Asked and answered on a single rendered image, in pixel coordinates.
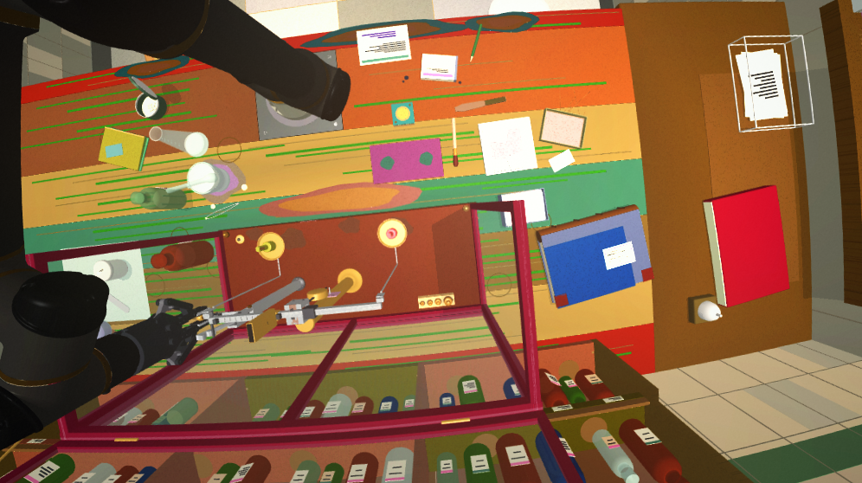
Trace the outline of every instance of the wooden desk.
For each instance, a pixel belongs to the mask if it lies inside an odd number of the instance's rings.
[[[811,338],[811,263],[802,131],[739,133],[727,44],[789,34],[783,3],[620,6],[638,107],[653,264],[656,370]],[[687,298],[715,292],[703,201],[778,186],[789,290],[688,322]],[[780,318],[780,327],[776,319]]]

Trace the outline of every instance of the red book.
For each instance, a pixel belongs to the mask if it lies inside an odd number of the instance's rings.
[[[716,303],[736,306],[790,288],[775,186],[709,199],[704,212]]]

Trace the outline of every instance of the purple mat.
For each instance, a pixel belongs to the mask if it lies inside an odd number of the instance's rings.
[[[374,184],[443,178],[443,151],[439,139],[372,145]]]

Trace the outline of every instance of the red bottle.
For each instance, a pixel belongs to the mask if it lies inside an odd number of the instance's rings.
[[[608,389],[591,369],[581,369],[575,374],[575,383],[590,401],[613,397],[614,392]]]
[[[189,241],[162,249],[162,253],[155,254],[150,258],[150,264],[154,268],[177,272],[207,264],[213,260],[214,256],[216,256],[216,252],[208,241]]]
[[[684,481],[682,465],[643,422],[634,418],[625,420],[620,425],[620,438],[656,481],[659,483]]]

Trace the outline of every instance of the white bottle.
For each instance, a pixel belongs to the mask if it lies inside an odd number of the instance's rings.
[[[593,445],[599,450],[601,457],[608,463],[608,467],[626,483],[638,483],[640,476],[634,472],[634,464],[628,458],[620,444],[605,429],[595,431]]]

